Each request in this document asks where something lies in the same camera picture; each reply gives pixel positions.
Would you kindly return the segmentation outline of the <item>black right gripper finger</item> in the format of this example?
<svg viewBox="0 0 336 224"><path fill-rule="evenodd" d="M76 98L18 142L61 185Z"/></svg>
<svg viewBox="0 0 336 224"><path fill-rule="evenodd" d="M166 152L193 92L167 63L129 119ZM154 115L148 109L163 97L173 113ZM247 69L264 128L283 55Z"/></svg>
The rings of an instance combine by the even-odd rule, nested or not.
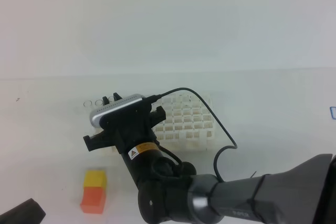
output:
<svg viewBox="0 0 336 224"><path fill-rule="evenodd" d="M116 92L113 94L113 99L115 100L115 101L118 101L118 100L121 100L122 99L122 97L119 95L119 94L117 94Z"/></svg>
<svg viewBox="0 0 336 224"><path fill-rule="evenodd" d="M103 105L107 105L110 103L109 99L107 97L102 97Z"/></svg>

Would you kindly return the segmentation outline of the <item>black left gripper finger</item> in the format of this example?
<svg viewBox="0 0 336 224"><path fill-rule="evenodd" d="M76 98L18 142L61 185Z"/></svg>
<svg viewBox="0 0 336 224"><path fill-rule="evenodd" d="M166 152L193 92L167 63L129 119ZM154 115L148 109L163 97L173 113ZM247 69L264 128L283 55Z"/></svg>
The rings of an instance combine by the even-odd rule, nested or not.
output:
<svg viewBox="0 0 336 224"><path fill-rule="evenodd" d="M46 213L32 198L1 215L1 224L40 224Z"/></svg>

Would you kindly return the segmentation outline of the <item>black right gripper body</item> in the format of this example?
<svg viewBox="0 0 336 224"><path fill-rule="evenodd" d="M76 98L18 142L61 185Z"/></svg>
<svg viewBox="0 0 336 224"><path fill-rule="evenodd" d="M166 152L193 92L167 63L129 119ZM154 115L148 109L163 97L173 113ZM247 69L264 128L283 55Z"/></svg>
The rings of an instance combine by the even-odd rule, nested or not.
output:
<svg viewBox="0 0 336 224"><path fill-rule="evenodd" d="M152 130L166 119L165 110L159 106L151 111L150 103L135 103L110 112L101 118L102 132L84 136L89 151L115 146L119 154L125 154L138 144L156 143Z"/></svg>

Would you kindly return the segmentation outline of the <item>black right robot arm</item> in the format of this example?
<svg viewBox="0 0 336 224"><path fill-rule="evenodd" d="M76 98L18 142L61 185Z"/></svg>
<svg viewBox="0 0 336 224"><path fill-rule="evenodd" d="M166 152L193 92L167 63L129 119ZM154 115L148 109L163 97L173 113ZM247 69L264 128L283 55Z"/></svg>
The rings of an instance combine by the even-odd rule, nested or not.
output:
<svg viewBox="0 0 336 224"><path fill-rule="evenodd" d="M219 172L199 175L160 145L153 128L167 110L160 95L113 101L90 114L101 132L83 139L89 151L114 146L138 189L147 223L218 223L224 217L260 223L335 223L335 157L320 154L283 173L226 182Z"/></svg>

